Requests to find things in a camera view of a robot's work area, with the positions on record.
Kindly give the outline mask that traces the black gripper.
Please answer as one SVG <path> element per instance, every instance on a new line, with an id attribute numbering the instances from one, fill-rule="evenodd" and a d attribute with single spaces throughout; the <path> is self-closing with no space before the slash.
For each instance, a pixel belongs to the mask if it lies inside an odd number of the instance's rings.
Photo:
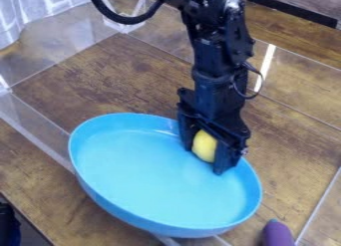
<path id="1" fill-rule="evenodd" d="M 248 73 L 241 70 L 214 78 L 191 70 L 191 77 L 194 89 L 177 91 L 179 138 L 186 151 L 191 151 L 193 139 L 201 129 L 217 139 L 213 172 L 222 175 L 248 153 L 250 130 L 241 118 Z"/>

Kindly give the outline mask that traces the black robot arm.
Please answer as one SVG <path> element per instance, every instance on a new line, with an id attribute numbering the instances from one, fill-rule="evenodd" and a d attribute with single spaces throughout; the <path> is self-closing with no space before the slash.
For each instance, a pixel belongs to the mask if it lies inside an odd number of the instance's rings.
<path id="1" fill-rule="evenodd" d="M 194 136 L 207 132 L 217 140 L 213 172 L 237 166 L 250 130 L 241 118 L 254 40 L 245 24 L 242 0 L 163 0 L 181 12 L 194 53 L 194 88 L 177 91 L 179 138 L 186 149 Z"/>

